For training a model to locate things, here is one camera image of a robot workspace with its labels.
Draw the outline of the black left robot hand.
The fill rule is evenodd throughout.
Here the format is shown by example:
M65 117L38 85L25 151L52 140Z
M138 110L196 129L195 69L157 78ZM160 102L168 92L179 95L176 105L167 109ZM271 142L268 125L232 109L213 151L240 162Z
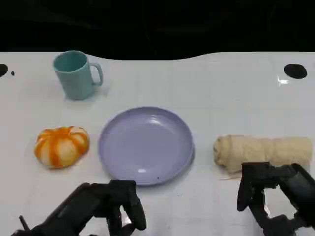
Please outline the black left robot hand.
M47 218L30 229L20 216L23 229L15 236L77 236L93 218L106 218L109 234L130 236L147 227L145 212L133 180L79 185Z

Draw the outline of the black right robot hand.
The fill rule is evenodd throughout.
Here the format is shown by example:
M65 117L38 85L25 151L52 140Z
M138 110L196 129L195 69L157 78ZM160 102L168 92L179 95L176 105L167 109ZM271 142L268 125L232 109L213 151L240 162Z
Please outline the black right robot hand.
M264 190L277 186L297 210L292 219L285 215L271 218L265 210ZM243 163L237 210L246 208L266 236L294 236L300 228L314 228L315 180L298 164L275 167L268 162Z

